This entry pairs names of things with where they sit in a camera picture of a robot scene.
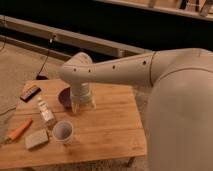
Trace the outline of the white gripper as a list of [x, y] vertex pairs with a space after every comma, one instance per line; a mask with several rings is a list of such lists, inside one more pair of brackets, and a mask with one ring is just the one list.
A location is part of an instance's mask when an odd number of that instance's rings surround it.
[[96, 110], [96, 102], [92, 99], [92, 90], [88, 83], [73, 84], [70, 87], [70, 98], [72, 112], [76, 114], [81, 103], [89, 103], [89, 106]]

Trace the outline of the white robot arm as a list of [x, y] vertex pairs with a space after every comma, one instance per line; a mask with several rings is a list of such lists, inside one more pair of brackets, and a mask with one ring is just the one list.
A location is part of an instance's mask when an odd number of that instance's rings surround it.
[[94, 63], [83, 52], [60, 70], [72, 109], [91, 99], [91, 83], [150, 86], [147, 153], [150, 171], [213, 171], [213, 52], [152, 51]]

